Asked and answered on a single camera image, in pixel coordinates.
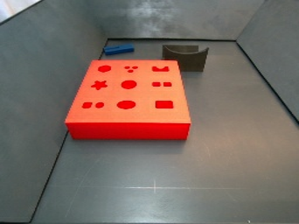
circular hole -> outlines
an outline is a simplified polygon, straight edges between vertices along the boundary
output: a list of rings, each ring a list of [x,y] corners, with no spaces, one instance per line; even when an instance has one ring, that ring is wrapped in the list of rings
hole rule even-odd
[[[102,109],[103,107],[104,107],[104,102],[102,102],[102,101],[98,102],[98,104],[96,104],[96,108],[98,108],[98,109]]]
[[[111,66],[100,66],[100,67],[98,68],[98,70],[99,70],[102,73],[106,73],[106,72],[108,72],[108,71],[111,70]]]
[[[134,80],[124,80],[122,82],[122,88],[130,89],[136,87],[136,82]]]
[[[136,106],[136,103],[134,101],[120,101],[116,105],[122,109],[131,109]]]

gray wall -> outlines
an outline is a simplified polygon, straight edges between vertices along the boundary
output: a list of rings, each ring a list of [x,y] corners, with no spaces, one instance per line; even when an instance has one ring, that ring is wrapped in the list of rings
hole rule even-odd
[[[0,26],[0,221],[32,218],[106,41],[83,1],[43,1]]]
[[[299,120],[299,1],[266,1],[238,43]]]
[[[92,0],[111,38],[235,40],[265,0]]]

shape sorter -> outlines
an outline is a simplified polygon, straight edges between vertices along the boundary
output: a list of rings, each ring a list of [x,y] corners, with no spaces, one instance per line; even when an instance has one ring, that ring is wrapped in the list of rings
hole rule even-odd
[[[75,139],[186,139],[191,118],[178,62],[94,60],[66,124]]]

dark gray arch piece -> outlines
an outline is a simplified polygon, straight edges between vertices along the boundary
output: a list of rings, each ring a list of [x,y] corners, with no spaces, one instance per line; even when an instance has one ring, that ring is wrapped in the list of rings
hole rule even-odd
[[[203,72],[210,48],[199,52],[198,45],[164,45],[163,59],[178,60],[183,72]]]

blue rectangular block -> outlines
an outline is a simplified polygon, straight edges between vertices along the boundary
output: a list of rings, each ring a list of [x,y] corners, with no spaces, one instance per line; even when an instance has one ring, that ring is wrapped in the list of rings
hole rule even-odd
[[[135,50],[134,45],[112,45],[104,47],[106,55],[118,54],[118,53],[131,53]]]

